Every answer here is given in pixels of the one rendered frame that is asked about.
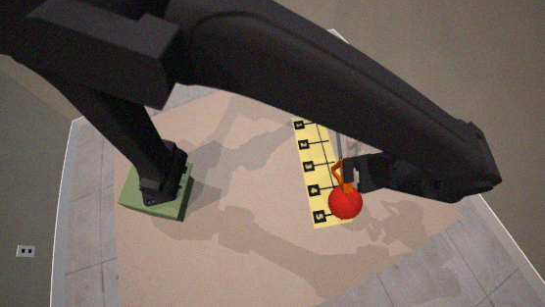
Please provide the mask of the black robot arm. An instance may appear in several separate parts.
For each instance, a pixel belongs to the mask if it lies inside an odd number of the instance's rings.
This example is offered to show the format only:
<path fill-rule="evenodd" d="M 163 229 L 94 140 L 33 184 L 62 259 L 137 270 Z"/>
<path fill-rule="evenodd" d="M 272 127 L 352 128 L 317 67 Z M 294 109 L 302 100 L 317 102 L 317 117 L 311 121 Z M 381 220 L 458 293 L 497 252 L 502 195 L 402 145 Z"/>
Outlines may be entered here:
<path fill-rule="evenodd" d="M 273 0 L 0 0 L 0 54 L 51 83 L 133 164 L 147 207 L 176 200 L 187 171 L 144 107 L 162 111 L 176 83 L 383 151 L 367 156 L 369 175 L 391 179 L 400 158 L 403 193 L 452 204 L 502 182 L 474 123 Z"/>

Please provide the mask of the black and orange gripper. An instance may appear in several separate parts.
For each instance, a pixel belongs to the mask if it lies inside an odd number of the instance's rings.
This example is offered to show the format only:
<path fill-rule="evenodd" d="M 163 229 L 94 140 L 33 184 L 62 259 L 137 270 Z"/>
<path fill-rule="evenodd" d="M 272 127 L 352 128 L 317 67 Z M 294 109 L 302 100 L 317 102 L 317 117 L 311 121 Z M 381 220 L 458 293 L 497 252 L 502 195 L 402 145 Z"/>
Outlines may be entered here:
<path fill-rule="evenodd" d="M 359 172 L 359 182 L 357 182 L 358 192 L 365 194 L 382 188 L 401 192 L 396 186 L 395 175 L 393 174 L 402 159 L 399 159 L 395 163 L 391 179 L 389 179 L 369 175 L 368 155 L 370 154 L 342 158 L 331 167 L 331 173 L 338 181 L 342 192 L 345 194 L 353 192 L 352 182 L 354 182 L 354 168 Z M 339 168 L 341 168 L 342 177 L 336 172 Z"/>

